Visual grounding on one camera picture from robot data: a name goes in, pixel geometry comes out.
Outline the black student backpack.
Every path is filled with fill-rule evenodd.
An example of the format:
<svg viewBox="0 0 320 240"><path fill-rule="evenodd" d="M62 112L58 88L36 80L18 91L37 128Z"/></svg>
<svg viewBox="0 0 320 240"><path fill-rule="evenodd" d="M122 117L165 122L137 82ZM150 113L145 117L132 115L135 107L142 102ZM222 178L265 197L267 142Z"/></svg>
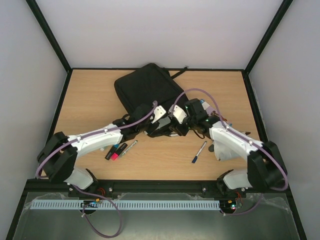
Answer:
<svg viewBox="0 0 320 240"><path fill-rule="evenodd" d="M149 63L114 82L115 92L123 107L129 112L140 105L153 105L157 101L169 117L169 110L177 97L184 91L174 78L183 74L186 68L170 75L166 68Z"/></svg>

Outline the dog picture book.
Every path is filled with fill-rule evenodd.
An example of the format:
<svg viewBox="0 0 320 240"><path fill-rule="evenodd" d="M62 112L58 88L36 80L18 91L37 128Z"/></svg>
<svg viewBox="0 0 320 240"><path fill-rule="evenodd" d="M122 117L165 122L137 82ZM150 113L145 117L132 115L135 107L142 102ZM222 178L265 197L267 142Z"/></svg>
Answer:
<svg viewBox="0 0 320 240"><path fill-rule="evenodd" d="M208 104L204 99L200 99L200 103L201 103L203 109L207 112L207 114L208 114L209 116L214 115L214 116L219 117L219 114L218 114L217 110L216 110L214 107L212 107L210 104ZM222 116L222 120L223 120L228 126L230 126L230 127L232 126L232 123L229 122L229 121L228 121L226 118L224 118L223 116Z"/></svg>

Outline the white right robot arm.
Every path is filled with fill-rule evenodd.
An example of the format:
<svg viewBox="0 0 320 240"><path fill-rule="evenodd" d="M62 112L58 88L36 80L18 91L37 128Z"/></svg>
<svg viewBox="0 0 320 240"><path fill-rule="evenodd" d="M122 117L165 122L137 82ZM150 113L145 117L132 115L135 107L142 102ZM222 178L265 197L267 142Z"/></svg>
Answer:
<svg viewBox="0 0 320 240"><path fill-rule="evenodd" d="M217 160L242 158L246 161L245 169L232 169L222 174L222 181L218 183L218 191L222 195L229 196L240 188L251 188L261 193L288 189L288 172L274 142L255 140L235 130L219 109L208 113L197 98L185 102L183 107L175 101L169 114L179 126L189 127L210 138Z"/></svg>

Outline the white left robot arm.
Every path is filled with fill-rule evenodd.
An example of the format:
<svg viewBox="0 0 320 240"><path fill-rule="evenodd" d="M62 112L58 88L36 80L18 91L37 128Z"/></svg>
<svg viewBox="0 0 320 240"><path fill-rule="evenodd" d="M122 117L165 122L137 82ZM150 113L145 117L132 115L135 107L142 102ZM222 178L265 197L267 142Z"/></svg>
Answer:
<svg viewBox="0 0 320 240"><path fill-rule="evenodd" d="M37 157L37 179L49 179L53 184L66 183L81 190L90 188L95 180L87 169L75 166L86 154L108 146L134 139L139 133L156 127L159 121L172 111L172 106L163 107L157 101L152 106L142 104L132 114L86 133L66 135L55 133Z"/></svg>

